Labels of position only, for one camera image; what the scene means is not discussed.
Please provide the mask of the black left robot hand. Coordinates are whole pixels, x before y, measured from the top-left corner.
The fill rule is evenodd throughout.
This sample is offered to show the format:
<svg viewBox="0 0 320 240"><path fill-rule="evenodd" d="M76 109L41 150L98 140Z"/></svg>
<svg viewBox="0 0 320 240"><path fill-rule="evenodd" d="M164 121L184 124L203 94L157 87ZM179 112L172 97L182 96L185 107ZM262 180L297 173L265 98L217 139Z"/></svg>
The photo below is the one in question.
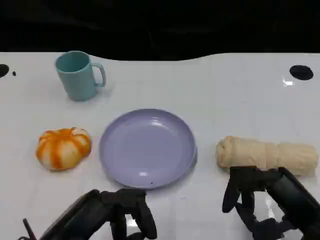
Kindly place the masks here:
<svg viewBox="0 0 320 240"><path fill-rule="evenodd" d="M78 198L41 236L42 240L88 240L106 222L114 240L155 240L157 227L146 192L93 189Z"/></svg>

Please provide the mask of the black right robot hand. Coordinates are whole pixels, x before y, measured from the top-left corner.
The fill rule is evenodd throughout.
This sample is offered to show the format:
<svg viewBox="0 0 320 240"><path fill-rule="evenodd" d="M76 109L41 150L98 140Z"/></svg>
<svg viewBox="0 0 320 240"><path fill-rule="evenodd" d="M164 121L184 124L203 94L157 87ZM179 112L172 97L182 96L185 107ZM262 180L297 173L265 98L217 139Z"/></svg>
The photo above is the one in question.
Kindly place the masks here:
<svg viewBox="0 0 320 240"><path fill-rule="evenodd" d="M267 192L283 211L282 221L254 215L255 192ZM320 238L320 204L286 168L260 170L233 166L224 193L222 212L236 209L255 240L279 240L289 230L300 230L304 240Z"/></svg>

